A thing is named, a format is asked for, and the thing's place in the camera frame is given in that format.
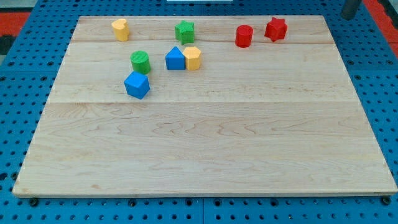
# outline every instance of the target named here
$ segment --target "plastic block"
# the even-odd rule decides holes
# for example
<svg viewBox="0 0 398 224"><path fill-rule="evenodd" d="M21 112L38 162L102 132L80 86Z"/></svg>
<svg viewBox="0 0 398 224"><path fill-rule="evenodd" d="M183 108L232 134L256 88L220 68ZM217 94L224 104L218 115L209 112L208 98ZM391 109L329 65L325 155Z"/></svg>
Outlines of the plastic block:
<svg viewBox="0 0 398 224"><path fill-rule="evenodd" d="M150 72L149 56L147 52L138 50L133 52L130 56L132 69L141 74L148 74Z"/></svg>
<svg viewBox="0 0 398 224"><path fill-rule="evenodd" d="M272 18L266 27L265 37L270 38L273 42L276 40L284 39L287 31L285 19Z"/></svg>
<svg viewBox="0 0 398 224"><path fill-rule="evenodd" d="M188 70L199 69L201 51L197 47L186 47L183 54L185 56L185 66Z"/></svg>
<svg viewBox="0 0 398 224"><path fill-rule="evenodd" d="M185 57L178 47L166 55L166 67L168 70L185 70Z"/></svg>
<svg viewBox="0 0 398 224"><path fill-rule="evenodd" d="M181 44L193 43L195 41L195 28L193 22L181 21L175 25L175 38L181 41Z"/></svg>
<svg viewBox="0 0 398 224"><path fill-rule="evenodd" d="M130 34L126 19L118 19L112 22L113 32L117 40L127 41Z"/></svg>
<svg viewBox="0 0 398 224"><path fill-rule="evenodd" d="M124 81L128 95L143 99L150 90L148 77L139 72L132 72Z"/></svg>
<svg viewBox="0 0 398 224"><path fill-rule="evenodd" d="M253 37L253 28L249 25L240 25L236 29L235 44L238 47L249 47Z"/></svg>

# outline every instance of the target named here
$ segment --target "green block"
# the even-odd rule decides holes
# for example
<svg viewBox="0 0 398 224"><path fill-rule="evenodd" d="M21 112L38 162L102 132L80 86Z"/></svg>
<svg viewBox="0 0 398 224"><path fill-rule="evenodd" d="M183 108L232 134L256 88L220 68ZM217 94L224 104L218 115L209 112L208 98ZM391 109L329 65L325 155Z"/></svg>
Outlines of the green block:
<svg viewBox="0 0 398 224"><path fill-rule="evenodd" d="M175 25L175 38L181 41L181 44L194 43L195 41L195 28L193 22L181 21Z"/></svg>
<svg viewBox="0 0 398 224"><path fill-rule="evenodd" d="M147 52L138 50L133 52L130 56L132 69L141 74L148 74L150 72L149 56Z"/></svg>

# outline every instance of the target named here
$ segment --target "green cylinder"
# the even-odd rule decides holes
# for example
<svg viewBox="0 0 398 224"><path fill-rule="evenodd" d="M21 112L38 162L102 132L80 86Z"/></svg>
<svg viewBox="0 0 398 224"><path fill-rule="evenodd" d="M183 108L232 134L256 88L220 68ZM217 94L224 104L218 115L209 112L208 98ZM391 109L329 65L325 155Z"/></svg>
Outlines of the green cylinder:
<svg viewBox="0 0 398 224"><path fill-rule="evenodd" d="M138 50L133 52L130 56L132 69L141 74L148 74L150 72L149 56L147 52Z"/></svg>

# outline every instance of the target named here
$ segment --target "red star-shaped block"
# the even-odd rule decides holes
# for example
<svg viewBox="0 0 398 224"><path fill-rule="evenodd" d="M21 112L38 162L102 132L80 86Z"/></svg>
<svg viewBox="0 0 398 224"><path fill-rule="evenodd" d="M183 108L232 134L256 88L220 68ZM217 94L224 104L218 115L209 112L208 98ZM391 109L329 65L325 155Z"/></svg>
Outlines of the red star-shaped block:
<svg viewBox="0 0 398 224"><path fill-rule="evenodd" d="M277 19L275 17L267 24L265 37L270 38L273 42L284 39L287 31L285 19Z"/></svg>

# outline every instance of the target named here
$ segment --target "red cylinder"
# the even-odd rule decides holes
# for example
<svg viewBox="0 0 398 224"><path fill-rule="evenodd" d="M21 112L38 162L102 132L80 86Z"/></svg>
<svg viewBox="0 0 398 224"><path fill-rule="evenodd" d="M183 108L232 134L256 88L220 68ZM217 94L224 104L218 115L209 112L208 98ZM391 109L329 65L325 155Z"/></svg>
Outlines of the red cylinder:
<svg viewBox="0 0 398 224"><path fill-rule="evenodd" d="M253 28L249 25L240 25L236 29L235 44L238 47L249 47L253 36Z"/></svg>

